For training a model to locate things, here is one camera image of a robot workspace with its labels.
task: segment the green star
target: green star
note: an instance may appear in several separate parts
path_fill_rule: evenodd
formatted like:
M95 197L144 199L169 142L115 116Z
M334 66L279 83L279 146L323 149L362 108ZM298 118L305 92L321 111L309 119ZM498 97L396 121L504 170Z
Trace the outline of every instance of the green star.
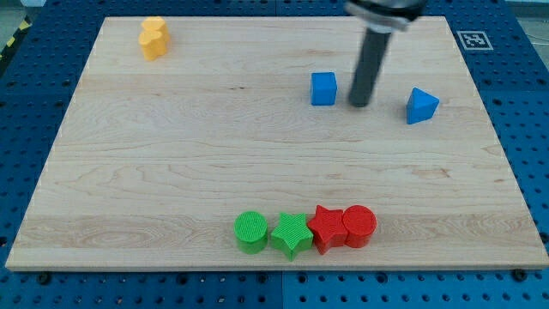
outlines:
M312 248L312 238L305 214L281 213L280 223L271 233L271 245L293 261L299 252Z

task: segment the wooden board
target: wooden board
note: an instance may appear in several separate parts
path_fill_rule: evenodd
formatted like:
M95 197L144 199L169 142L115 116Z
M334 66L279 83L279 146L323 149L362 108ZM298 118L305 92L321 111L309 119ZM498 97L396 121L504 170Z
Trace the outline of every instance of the wooden board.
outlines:
M397 33L373 101L347 104L364 25L351 18L167 18L142 58L142 18L107 18L33 194L11 270L543 268L546 251L444 18ZM335 71L333 107L310 74ZM441 99L407 125L412 87ZM257 210L369 206L363 249L288 262L238 251Z

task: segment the blue block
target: blue block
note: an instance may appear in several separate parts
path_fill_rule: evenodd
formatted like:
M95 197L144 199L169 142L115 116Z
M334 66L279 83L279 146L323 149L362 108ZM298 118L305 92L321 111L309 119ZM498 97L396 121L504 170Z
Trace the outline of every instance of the blue block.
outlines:
M313 106L332 106L335 103L337 83L334 72L311 74L311 104Z
M407 123L415 124L431 119L438 106L438 98L414 88L406 105Z

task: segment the blue pegboard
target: blue pegboard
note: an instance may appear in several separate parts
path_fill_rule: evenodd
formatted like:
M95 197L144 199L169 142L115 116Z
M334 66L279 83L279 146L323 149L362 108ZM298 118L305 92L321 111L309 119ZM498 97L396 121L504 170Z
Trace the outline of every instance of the blue pegboard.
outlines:
M0 260L105 16L345 15L344 0L49 0L0 79ZM431 0L446 16L545 241L549 240L549 73L501 0ZM493 50L466 50L481 31ZM13 274L0 308L549 307L549 272Z

